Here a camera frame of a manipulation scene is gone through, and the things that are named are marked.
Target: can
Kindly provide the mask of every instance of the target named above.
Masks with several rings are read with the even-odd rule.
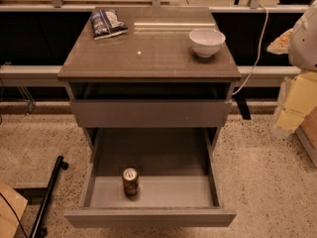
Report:
[[[136,169],[127,168],[122,173],[123,189],[127,196],[136,195],[139,191],[139,175]]]

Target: speckled floor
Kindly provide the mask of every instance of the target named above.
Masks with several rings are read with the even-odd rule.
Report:
[[[269,130],[274,103],[251,103],[252,120],[232,110],[216,152],[223,204],[236,209],[228,228],[74,229],[63,212],[78,204],[90,151],[67,103],[0,103],[0,178],[12,187],[45,186],[55,159],[61,171],[45,224],[48,237],[317,237],[317,169],[296,136],[281,140]],[[37,212],[27,206],[22,223],[31,232]],[[23,237],[18,230],[16,238]]]

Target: white bowl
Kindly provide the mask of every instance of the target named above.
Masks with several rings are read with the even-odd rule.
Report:
[[[191,47],[198,56],[209,58],[223,47],[226,37],[223,33],[211,28],[198,28],[189,33]]]

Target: black pole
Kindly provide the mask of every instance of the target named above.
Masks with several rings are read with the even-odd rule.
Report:
[[[38,215],[37,215],[36,221],[35,221],[35,223],[33,225],[33,228],[32,228],[31,234],[30,234],[30,238],[39,238],[39,237],[41,237],[42,223],[43,223],[47,208],[48,208],[50,200],[51,200],[53,187],[54,187],[54,185],[56,183],[56,180],[57,180],[57,177],[58,177],[58,173],[60,171],[60,168],[63,168],[65,170],[68,168],[68,163],[63,162],[62,160],[63,160],[63,156],[58,156],[57,157],[57,160],[55,162],[55,166],[53,168],[53,172],[52,172],[52,175],[51,175],[48,187],[47,187],[47,191],[46,191],[46,193],[44,195],[44,198],[42,200],[40,209],[38,211]]]

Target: white cable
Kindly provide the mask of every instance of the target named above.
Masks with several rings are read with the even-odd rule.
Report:
[[[259,40],[259,46],[258,46],[258,57],[257,57],[257,60],[253,66],[253,68],[251,69],[249,75],[247,76],[247,78],[245,79],[245,81],[242,83],[242,85],[239,87],[238,90],[236,90],[235,92],[233,92],[232,95],[235,95],[237,94],[238,92],[241,91],[241,89],[246,85],[247,81],[249,80],[250,76],[252,75],[252,73],[254,72],[258,62],[259,62],[259,59],[261,57],[261,47],[262,47],[262,40],[263,40],[263,37],[264,37],[264,32],[265,32],[265,28],[266,28],[266,25],[267,25],[267,20],[268,20],[268,10],[267,10],[267,7],[264,6],[264,5],[260,5],[261,7],[263,7],[265,9],[265,12],[266,12],[266,16],[265,16],[265,22],[264,22],[264,27],[262,29],[262,33],[261,33],[261,37],[260,37],[260,40]]]

